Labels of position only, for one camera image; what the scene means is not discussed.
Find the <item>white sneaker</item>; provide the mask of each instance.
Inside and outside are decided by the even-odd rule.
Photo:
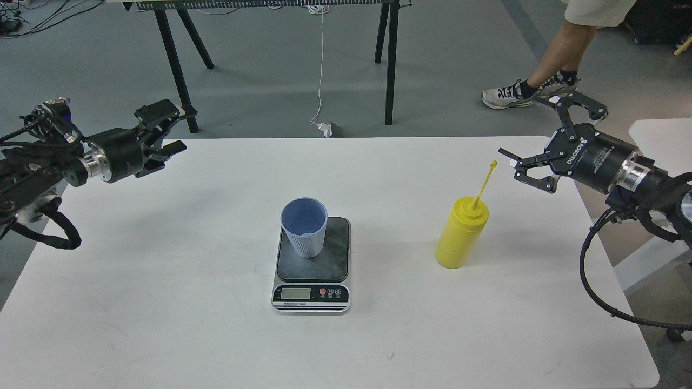
[[[543,85],[538,88],[538,97],[540,98],[550,98],[552,96],[565,97],[570,92],[576,91],[576,85],[579,83],[579,78],[576,79],[574,85],[569,85],[564,77],[558,72],[556,75],[544,82]]]
[[[521,80],[516,80],[514,84],[496,89],[484,91],[481,97],[483,103],[492,109],[505,109],[510,107],[528,107],[534,102],[533,96],[524,98],[521,94],[519,84]]]

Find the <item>yellow squeeze bottle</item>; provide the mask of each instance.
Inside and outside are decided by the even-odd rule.
[[[473,245],[478,241],[490,215],[488,206],[480,201],[480,197],[483,195],[485,186],[488,185],[490,174],[497,165],[497,161],[490,164],[490,171],[478,196],[462,197],[454,203],[435,249],[435,258],[440,265],[449,269],[461,267]]]

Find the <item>khaki shorts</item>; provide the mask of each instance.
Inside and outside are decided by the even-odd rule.
[[[573,24],[596,27],[617,27],[635,0],[570,0],[565,20]]]

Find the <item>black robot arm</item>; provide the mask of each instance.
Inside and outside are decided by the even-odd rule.
[[[77,248],[81,239],[57,211],[62,200],[55,186],[63,179],[81,186],[94,176],[113,183],[163,169],[171,156],[185,149],[181,141],[163,145],[164,138],[180,120],[197,114],[191,107],[179,109],[162,100],[136,110],[138,124],[131,129],[114,128],[85,137],[72,123],[68,103],[60,98],[36,106],[29,115],[20,116],[24,127],[0,138],[5,156],[0,160],[0,239],[14,230],[50,246]],[[39,140],[10,140],[24,133]],[[40,235],[26,227],[44,216],[54,220],[67,239]]]
[[[560,177],[570,177],[591,189],[607,194],[606,203],[622,219],[635,219],[662,239],[684,240],[692,247],[692,173],[669,177],[666,170],[642,156],[636,146],[598,131],[590,123],[573,124],[567,109],[585,107],[592,120],[602,120],[607,108],[580,93],[563,98],[537,99],[555,109],[562,127],[551,138],[542,154],[521,158],[500,149],[515,161],[514,178],[546,192],[555,193]],[[541,179],[530,177],[531,168],[549,166],[554,175]],[[654,224],[650,212],[665,215],[675,233]]]

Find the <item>bottle cap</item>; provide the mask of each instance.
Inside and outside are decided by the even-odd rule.
[[[475,233],[483,230],[488,222],[490,212],[488,206],[477,197],[462,197],[452,207],[452,222],[462,230]]]

